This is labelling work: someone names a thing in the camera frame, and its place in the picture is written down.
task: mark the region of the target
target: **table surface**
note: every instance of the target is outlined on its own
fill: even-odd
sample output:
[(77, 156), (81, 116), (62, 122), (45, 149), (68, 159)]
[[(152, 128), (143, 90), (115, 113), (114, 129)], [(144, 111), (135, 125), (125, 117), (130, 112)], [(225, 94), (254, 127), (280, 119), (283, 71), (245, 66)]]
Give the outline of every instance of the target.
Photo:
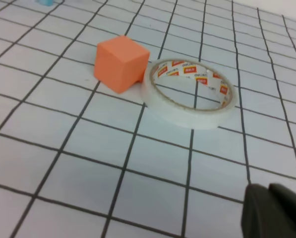
[[(140, 85), (100, 83), (96, 45), (118, 35), (222, 72), (230, 120), (176, 127)], [(271, 182), (296, 192), (296, 21), (227, 0), (0, 1), (0, 238), (240, 238), (245, 187)]]

